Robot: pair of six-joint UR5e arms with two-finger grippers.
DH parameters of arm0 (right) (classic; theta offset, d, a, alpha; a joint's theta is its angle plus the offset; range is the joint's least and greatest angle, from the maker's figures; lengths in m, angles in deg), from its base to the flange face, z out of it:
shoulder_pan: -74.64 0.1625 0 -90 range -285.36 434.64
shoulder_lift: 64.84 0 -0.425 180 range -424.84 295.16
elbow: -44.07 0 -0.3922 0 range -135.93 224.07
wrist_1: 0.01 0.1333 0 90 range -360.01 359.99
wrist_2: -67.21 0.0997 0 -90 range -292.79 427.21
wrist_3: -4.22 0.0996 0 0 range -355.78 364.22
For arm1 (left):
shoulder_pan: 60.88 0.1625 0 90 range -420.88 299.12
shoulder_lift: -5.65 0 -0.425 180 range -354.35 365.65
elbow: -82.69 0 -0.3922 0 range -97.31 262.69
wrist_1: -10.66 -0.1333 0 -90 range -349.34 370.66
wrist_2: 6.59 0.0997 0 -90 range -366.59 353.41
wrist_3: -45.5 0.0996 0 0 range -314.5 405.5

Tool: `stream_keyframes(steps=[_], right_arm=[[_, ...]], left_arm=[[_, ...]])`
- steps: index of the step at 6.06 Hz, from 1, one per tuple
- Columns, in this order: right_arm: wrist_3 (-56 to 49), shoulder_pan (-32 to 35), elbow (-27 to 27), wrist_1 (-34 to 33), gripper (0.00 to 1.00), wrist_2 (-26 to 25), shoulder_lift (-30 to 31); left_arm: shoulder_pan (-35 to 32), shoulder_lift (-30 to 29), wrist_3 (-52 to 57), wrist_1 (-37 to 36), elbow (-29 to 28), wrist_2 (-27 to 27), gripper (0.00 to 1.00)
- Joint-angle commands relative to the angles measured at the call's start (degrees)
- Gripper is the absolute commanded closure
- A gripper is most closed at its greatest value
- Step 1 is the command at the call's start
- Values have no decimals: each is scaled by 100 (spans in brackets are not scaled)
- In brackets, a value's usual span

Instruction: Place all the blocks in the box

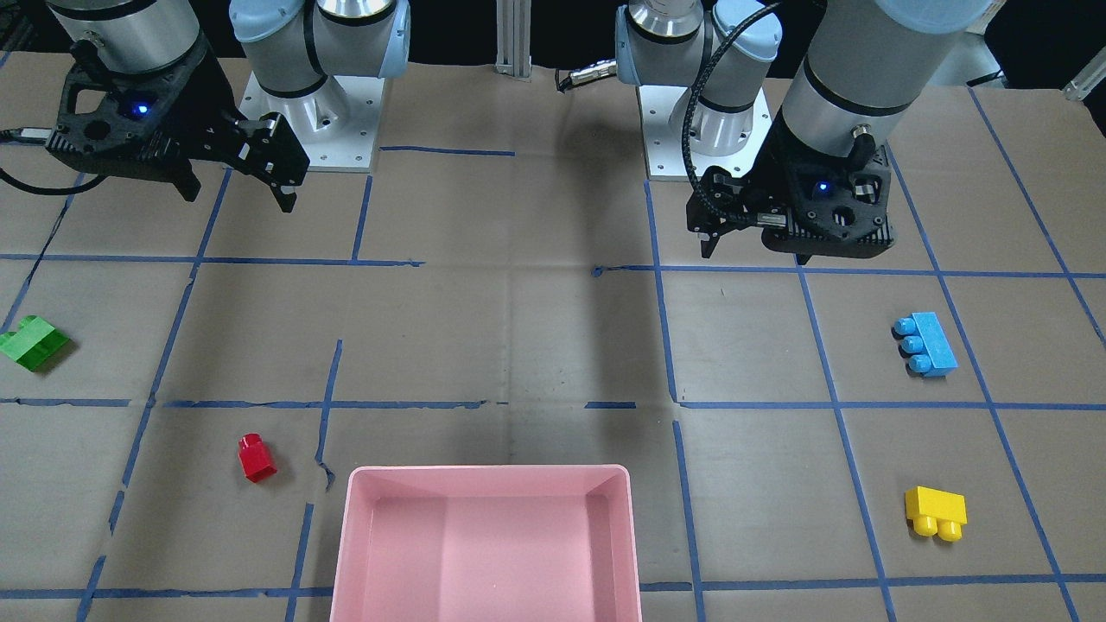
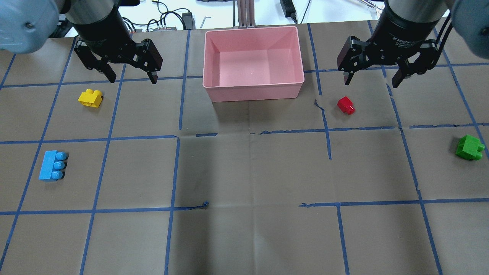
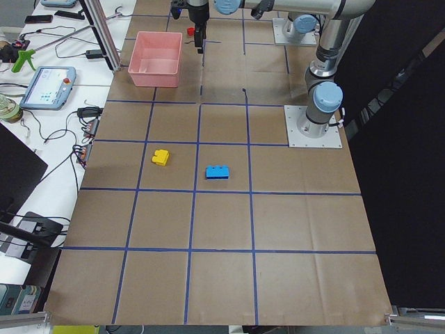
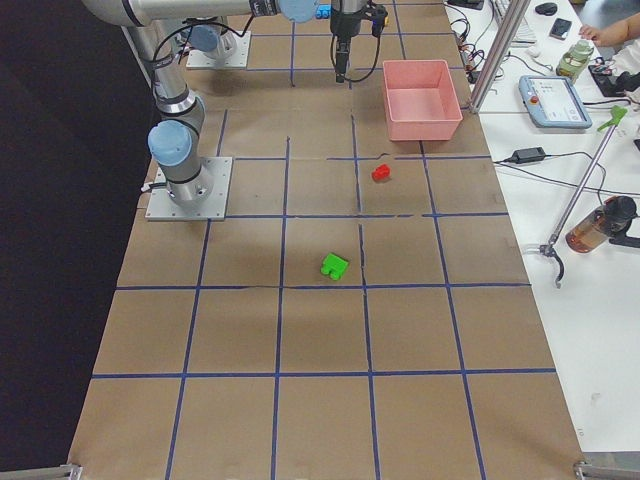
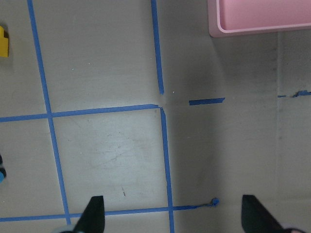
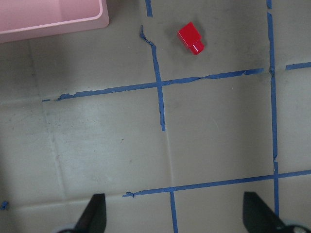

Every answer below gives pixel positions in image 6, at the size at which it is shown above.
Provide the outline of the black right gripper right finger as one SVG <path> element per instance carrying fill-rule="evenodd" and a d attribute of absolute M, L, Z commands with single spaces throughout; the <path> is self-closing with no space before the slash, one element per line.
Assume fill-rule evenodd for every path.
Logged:
<path fill-rule="evenodd" d="M 286 233 L 287 227 L 256 192 L 243 195 L 242 221 L 249 233 Z"/>

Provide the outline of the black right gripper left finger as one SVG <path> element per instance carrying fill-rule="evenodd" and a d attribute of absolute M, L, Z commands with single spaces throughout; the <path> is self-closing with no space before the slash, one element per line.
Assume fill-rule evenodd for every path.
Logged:
<path fill-rule="evenodd" d="M 94 194 L 77 221 L 75 233 L 104 233 L 106 229 L 105 194 Z"/>

